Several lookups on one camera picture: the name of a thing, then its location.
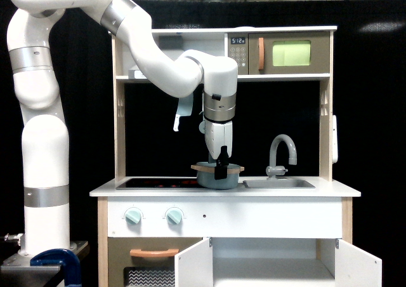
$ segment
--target keypad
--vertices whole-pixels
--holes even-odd
[[[237,62],[239,67],[246,66],[246,56],[247,56],[247,47],[245,46],[238,46],[238,47],[231,47],[230,48],[230,57]]]

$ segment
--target toy kitchen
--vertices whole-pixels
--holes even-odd
[[[270,139],[263,175],[243,177],[243,167],[230,164],[226,183],[207,163],[194,165],[197,178],[127,175],[124,87],[148,80],[112,38],[115,179],[90,193],[98,198],[100,287],[382,286],[382,261],[351,244],[352,199],[361,193],[332,179],[336,29],[152,31],[172,59],[189,49],[234,59],[239,85],[318,83],[318,175],[283,176],[279,143],[288,146],[289,164],[300,162],[286,133]],[[187,111],[180,102],[180,116]]]

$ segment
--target black backdrop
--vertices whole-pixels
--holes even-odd
[[[339,161],[333,177],[362,192],[354,199],[354,244],[383,259],[385,286],[405,286],[406,1],[139,5],[151,14],[155,28],[338,26],[334,113]],[[0,235],[23,231],[23,125],[6,49],[14,11],[10,0],[0,0]],[[89,241],[83,286],[96,286],[96,199],[88,193],[114,177],[110,37],[73,9],[55,25],[50,43],[70,132],[71,239]],[[298,166],[289,166],[289,173],[317,174],[317,86],[259,85],[253,90],[239,84],[232,160],[247,167],[246,175],[265,173],[270,142],[281,132],[291,135],[298,148]],[[206,157],[196,130],[198,108],[174,134],[175,99],[151,85],[128,86],[126,98],[127,118],[136,121],[135,126],[128,123],[128,175],[193,174],[187,167]],[[279,152],[278,163],[285,165],[286,151]]]

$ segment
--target cabinet shelf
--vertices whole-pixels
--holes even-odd
[[[321,81],[330,78],[329,73],[319,74],[264,74],[253,76],[238,76],[238,82],[281,82],[281,81]],[[115,80],[120,83],[151,83],[147,79],[130,79],[128,76],[116,76]]]
[[[309,258],[214,258],[214,287],[334,287],[320,260]]]

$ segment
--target open cabinet door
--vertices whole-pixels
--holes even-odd
[[[209,238],[175,255],[175,287],[213,287],[213,247]]]
[[[336,287],[382,287],[382,260],[339,239]]]

